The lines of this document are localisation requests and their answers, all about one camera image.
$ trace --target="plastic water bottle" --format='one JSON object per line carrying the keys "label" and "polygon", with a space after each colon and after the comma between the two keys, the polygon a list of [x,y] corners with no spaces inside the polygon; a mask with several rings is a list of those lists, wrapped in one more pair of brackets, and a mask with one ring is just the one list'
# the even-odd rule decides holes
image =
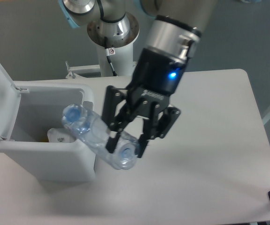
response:
{"label": "plastic water bottle", "polygon": [[109,153],[106,145],[110,130],[96,112],[82,105],[69,105],[63,111],[62,124],[114,169],[128,170],[135,165],[139,153],[138,140],[123,131],[114,153]]}

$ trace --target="robotic arm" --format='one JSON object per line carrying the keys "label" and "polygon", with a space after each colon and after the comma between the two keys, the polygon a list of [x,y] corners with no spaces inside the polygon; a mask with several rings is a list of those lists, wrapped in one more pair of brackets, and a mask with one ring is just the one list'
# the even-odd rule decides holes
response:
{"label": "robotic arm", "polygon": [[[139,138],[140,153],[149,140],[164,138],[180,115],[170,105],[188,61],[193,57],[216,0],[163,0],[147,4],[145,11],[155,11],[161,4],[147,38],[132,81],[125,89],[108,86],[102,120],[116,137],[110,138],[107,149],[114,152],[120,132],[137,116],[144,118],[143,133]],[[126,100],[115,116],[117,105]]]}

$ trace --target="blue led light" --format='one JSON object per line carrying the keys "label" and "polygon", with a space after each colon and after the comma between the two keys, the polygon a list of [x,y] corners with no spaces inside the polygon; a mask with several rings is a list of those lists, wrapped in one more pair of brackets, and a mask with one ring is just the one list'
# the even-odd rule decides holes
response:
{"label": "blue led light", "polygon": [[175,73],[175,72],[170,73],[170,74],[168,75],[169,79],[174,79],[174,78],[176,78],[176,76],[177,76],[177,73]]}

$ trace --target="table surface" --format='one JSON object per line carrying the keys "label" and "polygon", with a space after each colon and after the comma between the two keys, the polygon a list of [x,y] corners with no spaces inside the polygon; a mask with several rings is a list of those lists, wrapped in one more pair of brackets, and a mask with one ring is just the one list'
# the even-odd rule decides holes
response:
{"label": "table surface", "polygon": [[[105,87],[83,78],[101,113]],[[245,71],[185,73],[171,103],[182,115],[129,171],[96,161],[90,183],[38,181],[0,153],[0,224],[193,224],[270,220],[270,146]],[[136,119],[127,130],[137,135]]]}

